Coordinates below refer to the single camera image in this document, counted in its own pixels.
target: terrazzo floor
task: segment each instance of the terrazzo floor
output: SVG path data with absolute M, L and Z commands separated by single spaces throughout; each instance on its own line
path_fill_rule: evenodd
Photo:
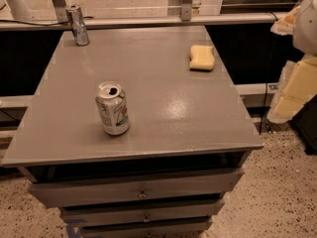
M 262 133 L 264 148 L 250 154 L 245 175 L 225 195 L 208 231 L 163 237 L 317 237 L 317 156 L 304 153 L 288 124 L 272 129 L 273 134 Z M 19 176 L 1 177 L 0 237 L 67 237 L 58 210 L 46 210 L 28 193 L 29 185 Z

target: countertop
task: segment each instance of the countertop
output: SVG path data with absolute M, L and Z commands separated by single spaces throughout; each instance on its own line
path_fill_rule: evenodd
M 263 144 L 217 51 L 210 72 L 190 71 L 190 47 L 212 45 L 204 27 L 65 32 L 2 166 L 87 163 L 260 149 Z M 123 85 L 131 123 L 103 131 L 96 87 Z

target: sponge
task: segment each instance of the sponge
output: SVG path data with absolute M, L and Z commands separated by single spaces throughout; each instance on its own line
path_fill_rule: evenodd
M 215 64 L 214 47 L 194 45 L 190 49 L 190 69 L 210 71 Z

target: soda can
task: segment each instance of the soda can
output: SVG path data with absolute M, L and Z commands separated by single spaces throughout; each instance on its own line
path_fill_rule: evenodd
M 65 8 L 72 34 L 79 46 L 89 44 L 85 22 L 83 21 L 80 6 L 72 5 Z
M 129 129 L 126 93 L 119 83 L 101 83 L 97 88 L 96 104 L 106 133 L 120 135 Z

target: gray cabinet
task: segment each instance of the gray cabinet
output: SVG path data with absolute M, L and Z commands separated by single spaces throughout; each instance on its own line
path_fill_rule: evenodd
M 83 237 L 140 238 L 208 229 L 223 195 L 263 145 L 217 51 L 190 71 L 203 27 L 64 33 L 3 160 Z M 129 131 L 105 134 L 95 88 L 125 88 Z

